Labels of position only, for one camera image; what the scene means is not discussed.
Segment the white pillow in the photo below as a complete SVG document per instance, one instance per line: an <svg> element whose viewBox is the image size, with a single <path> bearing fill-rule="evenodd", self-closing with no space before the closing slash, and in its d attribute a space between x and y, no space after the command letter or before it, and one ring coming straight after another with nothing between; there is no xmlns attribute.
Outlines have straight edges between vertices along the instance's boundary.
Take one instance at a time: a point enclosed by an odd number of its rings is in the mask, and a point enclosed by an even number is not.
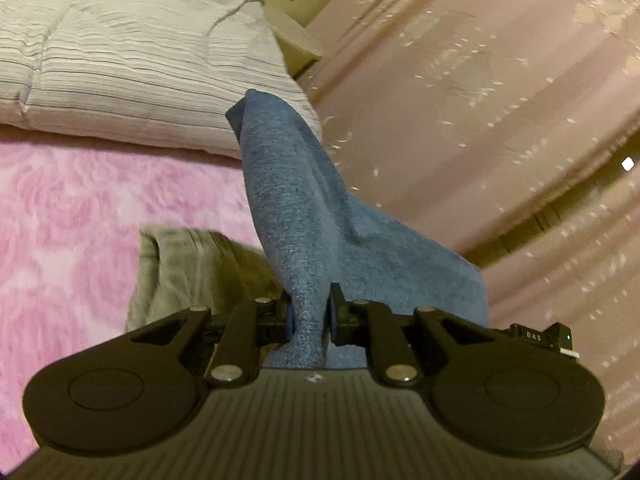
<svg viewBox="0 0 640 480"><path fill-rule="evenodd" d="M249 88L321 135L262 0L0 0L0 123L239 156Z"/></svg>

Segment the curtain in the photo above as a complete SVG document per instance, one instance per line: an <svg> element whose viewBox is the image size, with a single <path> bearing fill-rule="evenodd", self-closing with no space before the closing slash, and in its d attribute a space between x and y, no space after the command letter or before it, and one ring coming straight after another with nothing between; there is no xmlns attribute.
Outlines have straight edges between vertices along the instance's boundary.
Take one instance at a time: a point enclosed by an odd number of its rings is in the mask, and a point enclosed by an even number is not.
<svg viewBox="0 0 640 480"><path fill-rule="evenodd" d="M640 0L333 0L300 79L352 193L459 252L601 167L640 124ZM640 457L636 166L484 268L492 322L574 332L600 434Z"/></svg>

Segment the ribbed gray surface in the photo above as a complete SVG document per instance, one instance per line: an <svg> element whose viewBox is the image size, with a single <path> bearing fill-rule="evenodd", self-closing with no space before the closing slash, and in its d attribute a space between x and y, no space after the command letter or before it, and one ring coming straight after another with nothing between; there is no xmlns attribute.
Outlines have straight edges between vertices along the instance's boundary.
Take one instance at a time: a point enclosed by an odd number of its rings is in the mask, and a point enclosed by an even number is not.
<svg viewBox="0 0 640 480"><path fill-rule="evenodd" d="M515 460L444 431L413 392L366 370L264 370L209 396L181 433L116 458L37 452L12 480L609 480L587 449Z"/></svg>

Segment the silver bolt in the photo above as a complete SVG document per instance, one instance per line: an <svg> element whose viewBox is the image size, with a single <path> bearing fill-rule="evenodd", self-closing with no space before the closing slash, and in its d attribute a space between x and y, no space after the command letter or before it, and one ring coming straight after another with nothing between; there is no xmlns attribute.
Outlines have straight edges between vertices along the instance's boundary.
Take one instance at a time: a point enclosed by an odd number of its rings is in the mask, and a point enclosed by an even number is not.
<svg viewBox="0 0 640 480"><path fill-rule="evenodd" d="M386 376L392 381L407 382L418 376L418 370L411 365L392 365L386 369Z"/></svg>
<svg viewBox="0 0 640 480"><path fill-rule="evenodd" d="M242 368L236 365L216 366L211 371L211 377L218 381L231 383L233 381L237 381L240 377L242 377Z"/></svg>

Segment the pillow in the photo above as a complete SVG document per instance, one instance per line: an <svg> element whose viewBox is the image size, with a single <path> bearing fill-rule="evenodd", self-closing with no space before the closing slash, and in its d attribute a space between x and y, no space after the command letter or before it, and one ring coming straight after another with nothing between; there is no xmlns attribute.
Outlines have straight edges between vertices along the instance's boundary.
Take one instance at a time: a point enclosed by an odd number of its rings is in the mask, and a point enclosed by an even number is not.
<svg viewBox="0 0 640 480"><path fill-rule="evenodd" d="M239 157L250 88L321 135L262 0L0 0L0 123Z"/></svg>

